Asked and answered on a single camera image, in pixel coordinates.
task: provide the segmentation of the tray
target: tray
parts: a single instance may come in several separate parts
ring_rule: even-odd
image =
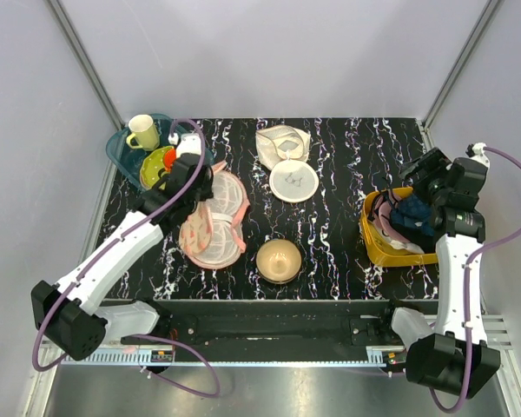
[[[172,119],[168,116],[161,115],[158,113],[153,113],[150,115],[154,122],[156,129],[158,130],[158,135],[160,137],[160,147],[168,146],[168,135],[170,131],[170,126],[172,125]],[[182,126],[177,126],[175,128],[176,133],[183,134],[188,133]],[[134,186],[137,187],[140,191],[145,191],[145,188],[141,185],[139,181],[139,170],[141,169],[142,163],[144,159],[150,155],[150,152],[147,152],[142,149],[132,149],[126,143],[125,140],[129,135],[129,128],[125,128],[119,130],[112,137],[109,138],[108,143],[106,144],[106,155],[108,158],[114,163],[114,165],[120,170],[120,172],[125,176],[129,182],[131,182]],[[205,162],[209,165],[214,164],[214,160],[212,157],[212,153],[210,151],[205,155]]]

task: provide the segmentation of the marble surface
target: marble surface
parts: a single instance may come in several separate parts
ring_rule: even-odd
[[[150,249],[109,293],[109,298],[229,300],[359,300],[438,297],[436,266],[380,268],[372,265],[359,235],[365,196],[401,186],[401,163],[420,156],[422,138],[414,119],[204,119],[199,121],[215,161],[226,160],[243,181],[251,207],[243,222],[247,251],[230,268],[196,267],[176,246],[177,230]],[[285,123],[309,132],[308,163],[320,178],[314,197],[279,201],[268,186],[269,171],[256,155],[257,129]],[[122,221],[137,191],[116,174],[99,243]],[[300,275],[277,286],[259,277],[255,255],[273,238],[295,242],[303,256]]]

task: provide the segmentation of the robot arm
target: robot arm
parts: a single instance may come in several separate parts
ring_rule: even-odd
[[[485,219],[475,210],[490,167],[483,148],[483,143],[472,145],[467,150],[469,158],[453,162],[435,148],[403,170],[404,179],[418,176],[413,192],[432,207],[431,225],[440,269],[439,311],[434,328],[419,311],[409,307],[395,308],[391,323],[407,349],[406,377],[410,382],[459,394],[465,355],[471,349],[467,398],[472,398],[500,366],[499,352],[486,346],[480,313],[480,256],[470,266],[471,319],[465,320],[465,262],[485,240]],[[469,347],[467,328],[472,330]]]
[[[159,326],[164,312],[152,301],[135,301],[106,308],[100,305],[137,259],[161,242],[165,234],[185,222],[195,211],[197,202],[212,197],[212,169],[204,165],[188,191],[172,206],[127,233],[138,222],[161,208],[195,171],[201,153],[199,137],[190,136],[178,150],[180,152],[170,175],[163,176],[151,190],[141,195],[122,224],[87,260],[55,285],[41,281],[31,291],[35,324],[40,328],[60,295],[76,284],[54,313],[44,334],[77,361],[90,356],[101,343],[119,341],[123,336],[131,334],[149,334]],[[91,262],[94,262],[92,268],[78,281],[77,276]]]

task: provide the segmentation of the yellow basket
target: yellow basket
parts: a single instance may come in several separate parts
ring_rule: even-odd
[[[393,189],[393,192],[401,198],[406,198],[412,194],[413,188]],[[361,233],[363,234],[366,252],[371,262],[379,267],[411,267],[413,265],[437,263],[438,257],[436,254],[414,255],[404,249],[394,249],[380,237],[373,224],[367,218],[371,211],[373,200],[378,194],[379,192],[375,191],[366,197],[360,220]]]

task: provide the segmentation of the mug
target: mug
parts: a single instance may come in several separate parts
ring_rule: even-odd
[[[150,151],[160,146],[160,137],[151,116],[137,115],[129,121],[128,126],[132,133],[125,142],[130,148]]]

